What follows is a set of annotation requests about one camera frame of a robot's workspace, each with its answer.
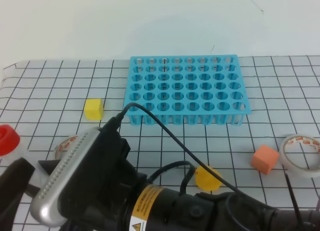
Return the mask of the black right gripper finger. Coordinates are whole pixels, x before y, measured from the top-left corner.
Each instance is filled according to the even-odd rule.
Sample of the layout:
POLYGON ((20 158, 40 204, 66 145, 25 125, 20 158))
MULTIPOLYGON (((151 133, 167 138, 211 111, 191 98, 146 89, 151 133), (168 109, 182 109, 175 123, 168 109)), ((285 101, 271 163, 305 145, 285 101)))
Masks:
POLYGON ((15 160, 0 176, 0 229, 12 230, 23 193, 35 171, 24 158, 15 160))

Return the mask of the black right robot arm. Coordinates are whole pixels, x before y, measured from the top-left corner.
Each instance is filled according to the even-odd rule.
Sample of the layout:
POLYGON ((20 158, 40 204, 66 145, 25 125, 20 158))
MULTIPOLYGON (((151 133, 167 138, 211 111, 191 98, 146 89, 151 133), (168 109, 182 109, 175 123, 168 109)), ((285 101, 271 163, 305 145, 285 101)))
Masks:
POLYGON ((130 146, 107 124, 75 138, 61 159, 35 161, 0 127, 0 228, 13 227, 24 194, 40 224, 61 231, 317 231, 317 210, 280 210, 236 192, 186 193, 195 173, 176 161, 150 177, 127 160, 130 146))

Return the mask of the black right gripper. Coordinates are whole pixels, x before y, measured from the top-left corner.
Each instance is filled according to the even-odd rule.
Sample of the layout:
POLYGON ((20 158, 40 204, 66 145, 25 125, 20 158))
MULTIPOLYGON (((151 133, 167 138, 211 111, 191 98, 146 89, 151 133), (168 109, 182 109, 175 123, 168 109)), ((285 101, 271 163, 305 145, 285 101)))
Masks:
MULTIPOLYGON (((98 129, 100 134, 59 196, 58 210, 67 221, 56 228, 144 231, 148 214, 138 212, 137 206, 146 176, 127 160, 130 146, 115 128, 98 129)), ((42 160, 39 165, 49 178, 59 161, 42 160)))

